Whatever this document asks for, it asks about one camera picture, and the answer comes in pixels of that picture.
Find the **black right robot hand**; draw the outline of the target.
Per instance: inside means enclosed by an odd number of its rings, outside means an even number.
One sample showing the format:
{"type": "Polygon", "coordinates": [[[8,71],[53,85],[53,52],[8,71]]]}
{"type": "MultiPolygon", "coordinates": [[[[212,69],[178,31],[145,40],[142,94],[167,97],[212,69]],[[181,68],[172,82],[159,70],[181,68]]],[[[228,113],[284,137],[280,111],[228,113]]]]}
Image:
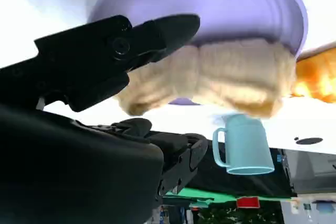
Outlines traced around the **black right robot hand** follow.
{"type": "Polygon", "coordinates": [[[135,118],[86,126],[44,111],[83,111],[119,93],[129,72],[185,45],[200,18],[132,26],[121,15],[35,40],[36,57],[1,69],[1,223],[144,223],[196,175],[208,141],[135,118]]]}

